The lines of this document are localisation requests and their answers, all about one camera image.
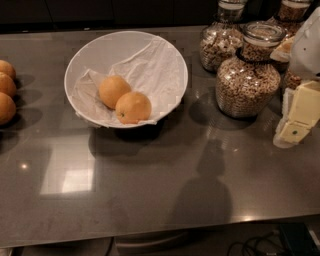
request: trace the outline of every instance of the bowl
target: bowl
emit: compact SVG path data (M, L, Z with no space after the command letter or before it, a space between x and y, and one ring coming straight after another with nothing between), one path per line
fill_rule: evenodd
M88 72L88 70L93 70L94 72L105 74L107 76L110 70L113 69L114 65L122 63L124 60L130 59L132 56L136 56L139 52L148 47L151 42L153 42L153 40L156 40L160 43L165 43L166 47L163 47L162 49L164 51L163 54L174 56L174 60L177 63L177 65L173 66L173 70L171 70L172 72L163 72L161 77L161 80L164 79L164 81L170 81L172 75L174 75L174 78L177 78L177 81L179 81L175 85L172 85L174 86L174 88L167 88L167 91L170 91L170 89L175 90L175 94L173 97L174 100L172 98L173 95L170 95L170 93L162 95L161 93L155 93L154 95L151 95L149 97L151 104L153 106L156 106L156 104L159 104L159 102L161 102L162 106L158 106L157 108L152 109L152 111L154 112L151 113L151 120L141 121L138 124L128 125L121 124L119 121L115 122L115 120L108 120L108 118L94 116L92 113L88 113L88 111L85 111L85 108L80 107L81 103L79 103L79 99L75 99L73 93L79 79L83 77L86 72ZM161 68L165 67L157 67L157 71L154 70L155 74L157 74L158 70L161 70ZM84 119L86 122L95 127L103 126L122 129L139 127L151 123L156 124L157 121L168 115L180 104L181 99L186 91L187 83L188 70L184 58L182 57L180 52L165 39L140 31L121 31L110 33L89 42L88 44L83 46L71 59L66 69L64 78L64 87L67 98L78 117ZM161 85L160 82L157 82L155 84L152 84L152 86L152 90L150 87L149 91L156 92L157 89L160 89L160 86L163 85ZM105 107L103 111L112 114L112 110L108 109L107 107Z

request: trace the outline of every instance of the white napkin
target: white napkin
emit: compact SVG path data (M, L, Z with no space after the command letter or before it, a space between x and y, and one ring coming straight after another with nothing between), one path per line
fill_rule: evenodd
M109 74L87 69L75 84L71 96L73 103L81 116L94 123L106 127L136 126L121 124L115 111L108 109L98 95L99 85L107 75L120 75L133 91L144 93L151 101L149 120L139 124L156 124L180 103L184 93L178 64L176 49L162 38L155 37L133 56L112 65Z

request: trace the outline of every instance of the table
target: table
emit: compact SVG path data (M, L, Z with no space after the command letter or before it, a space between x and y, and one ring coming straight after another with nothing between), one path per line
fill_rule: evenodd
M176 46L189 82L170 115L130 130L88 126L64 92L74 54L112 30L0 35L19 81L0 128L0 248L320 214L319 126L279 149L279 95L255 121L222 114L202 29L140 29Z

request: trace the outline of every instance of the orange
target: orange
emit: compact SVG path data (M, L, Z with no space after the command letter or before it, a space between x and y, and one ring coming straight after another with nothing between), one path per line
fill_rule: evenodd
M16 114L16 104L10 96L0 92L0 125L8 123Z
M99 97L111 109L115 109L118 99L130 91L130 85L118 75L108 76L99 85Z
M17 87L11 77L3 72L0 72L0 92L9 95L11 98L17 92Z
M116 115L123 124L137 124L141 120L148 120L151 109L151 102L146 95L141 92L129 92L118 100Z
M12 80L16 79L16 70L9 62L5 60L0 60L0 72L10 76Z

